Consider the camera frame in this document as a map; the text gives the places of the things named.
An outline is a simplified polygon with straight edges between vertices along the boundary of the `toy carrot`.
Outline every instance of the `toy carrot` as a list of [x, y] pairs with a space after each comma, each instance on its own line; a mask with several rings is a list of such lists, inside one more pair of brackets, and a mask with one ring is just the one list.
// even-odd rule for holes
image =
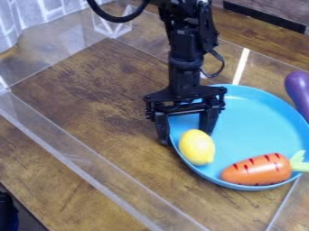
[[302, 162], [305, 151], [290, 159], [279, 153], [255, 156], [231, 164], [221, 173], [221, 179], [241, 185], [269, 185], [286, 180], [293, 171], [309, 171], [309, 162]]

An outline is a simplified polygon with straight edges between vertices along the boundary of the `yellow lemon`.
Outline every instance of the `yellow lemon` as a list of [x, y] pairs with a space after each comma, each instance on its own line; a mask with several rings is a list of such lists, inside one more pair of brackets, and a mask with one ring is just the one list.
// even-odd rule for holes
[[179, 151], [191, 164], [203, 165], [214, 161], [215, 144], [202, 130], [191, 129], [179, 138]]

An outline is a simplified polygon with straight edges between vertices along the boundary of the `blue plate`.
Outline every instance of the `blue plate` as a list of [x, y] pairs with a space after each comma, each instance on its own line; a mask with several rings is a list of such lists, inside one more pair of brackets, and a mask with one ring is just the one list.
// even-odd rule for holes
[[309, 150], [309, 125], [294, 108], [265, 91], [245, 86], [226, 87], [226, 110], [222, 111], [213, 132], [217, 146], [215, 160], [204, 166], [192, 165], [179, 152], [179, 137], [183, 132], [198, 128], [198, 115], [178, 115], [168, 118], [170, 138], [180, 159], [188, 167], [215, 184], [238, 190], [273, 189], [295, 180], [299, 172], [273, 185], [243, 186], [225, 182], [221, 172], [234, 162], [271, 152], [287, 158], [299, 150]]

